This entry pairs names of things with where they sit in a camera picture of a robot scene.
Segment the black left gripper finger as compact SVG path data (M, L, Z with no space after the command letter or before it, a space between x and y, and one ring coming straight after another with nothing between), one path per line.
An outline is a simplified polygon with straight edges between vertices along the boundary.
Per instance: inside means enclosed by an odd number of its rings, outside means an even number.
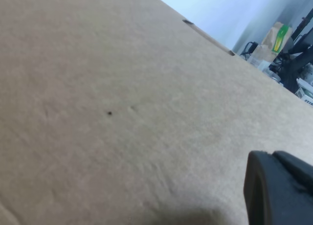
M250 225L311 225L313 167L284 151L251 151L244 198Z

